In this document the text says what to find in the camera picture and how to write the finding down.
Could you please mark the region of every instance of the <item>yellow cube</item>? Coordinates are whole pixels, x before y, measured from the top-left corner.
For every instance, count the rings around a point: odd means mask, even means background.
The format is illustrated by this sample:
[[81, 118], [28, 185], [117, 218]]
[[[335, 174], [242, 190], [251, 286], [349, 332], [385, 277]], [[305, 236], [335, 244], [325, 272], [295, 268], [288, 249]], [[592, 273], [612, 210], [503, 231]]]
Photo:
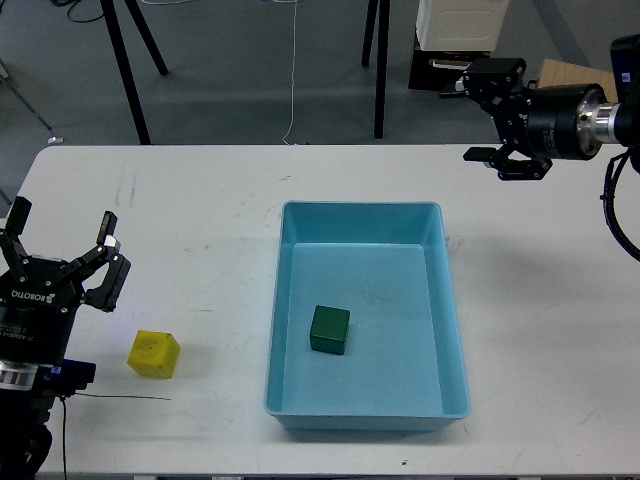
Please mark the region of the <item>yellow cube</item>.
[[170, 333], [138, 330], [127, 364], [146, 377], [171, 378], [180, 345]]

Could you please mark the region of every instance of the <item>table surface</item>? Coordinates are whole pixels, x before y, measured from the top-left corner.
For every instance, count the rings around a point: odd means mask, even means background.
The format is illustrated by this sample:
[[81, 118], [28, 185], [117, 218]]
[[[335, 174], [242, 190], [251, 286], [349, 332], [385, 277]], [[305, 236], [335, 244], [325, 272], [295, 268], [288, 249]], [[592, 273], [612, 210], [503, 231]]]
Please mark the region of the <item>table surface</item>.
[[[20, 191], [31, 254], [70, 260], [105, 210], [132, 262], [116, 311], [78, 312], [67, 358], [94, 362], [68, 400], [70, 472], [523, 475], [640, 472], [640, 265], [599, 195], [607, 160], [500, 182], [468, 145], [63, 147]], [[640, 179], [619, 185], [640, 238]], [[263, 407], [282, 205], [442, 207], [472, 412], [435, 433], [287, 431]], [[138, 329], [171, 332], [174, 378], [126, 364]], [[62, 469], [62, 411], [43, 472]]]

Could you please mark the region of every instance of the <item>green cube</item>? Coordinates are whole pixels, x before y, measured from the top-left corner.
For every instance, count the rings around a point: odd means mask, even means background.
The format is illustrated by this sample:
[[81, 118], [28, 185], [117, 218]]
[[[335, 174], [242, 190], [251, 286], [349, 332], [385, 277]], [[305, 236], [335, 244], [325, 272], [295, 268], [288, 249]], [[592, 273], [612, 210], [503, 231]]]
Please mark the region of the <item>green cube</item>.
[[317, 305], [311, 323], [309, 340], [318, 352], [343, 355], [349, 331], [349, 310]]

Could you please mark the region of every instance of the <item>gray floor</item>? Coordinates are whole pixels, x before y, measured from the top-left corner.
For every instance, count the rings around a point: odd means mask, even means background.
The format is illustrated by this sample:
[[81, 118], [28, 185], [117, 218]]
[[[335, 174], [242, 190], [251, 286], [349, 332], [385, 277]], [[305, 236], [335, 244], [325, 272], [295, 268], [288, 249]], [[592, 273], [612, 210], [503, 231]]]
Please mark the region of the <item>gray floor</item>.
[[[293, 5], [269, 0], [141, 5], [171, 70], [163, 78], [122, 2], [116, 4], [154, 143], [282, 143], [291, 113]], [[417, 0], [392, 2], [385, 136], [374, 140], [375, 61], [371, 69], [360, 66], [367, 0], [298, 4], [290, 141], [495, 142], [488, 116], [472, 102], [407, 89], [417, 5]], [[89, 18], [99, 8], [98, 0], [84, 0], [74, 14]], [[49, 0], [6, 0], [0, 59], [13, 85], [66, 145], [137, 144], [104, 22], [75, 24], [65, 10]], [[639, 32], [637, 0], [511, 0], [493, 56], [523, 57], [527, 78], [537, 75], [544, 58], [610, 69], [611, 40]], [[49, 136], [0, 84], [0, 188], [9, 197]], [[0, 215], [7, 208], [0, 205]]]

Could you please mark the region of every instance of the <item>black stand leg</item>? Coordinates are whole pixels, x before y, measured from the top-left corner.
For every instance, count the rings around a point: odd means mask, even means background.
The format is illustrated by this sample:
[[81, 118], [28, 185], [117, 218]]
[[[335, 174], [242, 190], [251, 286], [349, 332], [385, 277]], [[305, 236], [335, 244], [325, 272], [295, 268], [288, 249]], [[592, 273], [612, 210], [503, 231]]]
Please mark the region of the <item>black stand leg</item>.
[[373, 126], [374, 138], [382, 138], [384, 130], [384, 102], [387, 86], [387, 48], [389, 46], [389, 14], [391, 0], [380, 0], [378, 23], [378, 72], [376, 75], [376, 111]]
[[153, 58], [154, 63], [158, 69], [160, 75], [166, 75], [169, 73], [167, 70], [167, 66], [162, 59], [162, 55], [160, 55], [160, 50], [158, 50], [158, 46], [156, 45], [155, 40], [153, 39], [153, 35], [151, 35], [151, 30], [149, 30], [149, 26], [140, 11], [140, 6], [138, 5], [136, 0], [125, 0], [127, 4], [127, 8], [129, 9], [129, 13], [131, 13], [131, 17], [138, 27], [138, 31], [144, 40], [149, 53], [151, 54], [151, 58]]
[[[133, 17], [140, 35], [144, 39], [149, 53], [153, 58], [153, 61], [158, 68], [161, 75], [168, 73], [167, 67], [162, 60], [160, 51], [156, 46], [149, 27], [142, 16], [140, 8], [135, 3], [135, 0], [126, 0], [129, 12]], [[113, 52], [116, 56], [116, 62], [118, 63], [118, 69], [120, 70], [120, 76], [122, 77], [122, 83], [124, 85], [125, 93], [127, 94], [127, 100], [129, 101], [129, 108], [131, 108], [131, 115], [133, 116], [133, 123], [136, 126], [138, 132], [138, 138], [140, 139], [140, 145], [151, 145], [151, 138], [149, 137], [149, 131], [147, 130], [147, 123], [144, 119], [144, 113], [142, 112], [142, 105], [140, 104], [140, 98], [138, 97], [138, 91], [136, 90], [136, 84], [133, 79], [133, 73], [131, 72], [131, 65], [129, 64], [129, 58], [127, 56], [127, 50], [124, 46], [124, 40], [122, 39], [122, 32], [120, 31], [120, 25], [118, 24], [118, 17], [116, 16], [116, 10], [113, 6], [113, 0], [100, 0], [102, 6], [102, 12], [107, 23], [107, 30], [109, 31], [109, 37], [111, 38], [111, 45], [113, 46]]]
[[373, 30], [376, 26], [376, 13], [378, 11], [378, 0], [369, 0], [367, 7], [367, 24], [364, 27], [364, 42], [362, 44], [362, 60], [363, 67], [369, 66], [371, 58], [371, 44], [373, 43]]

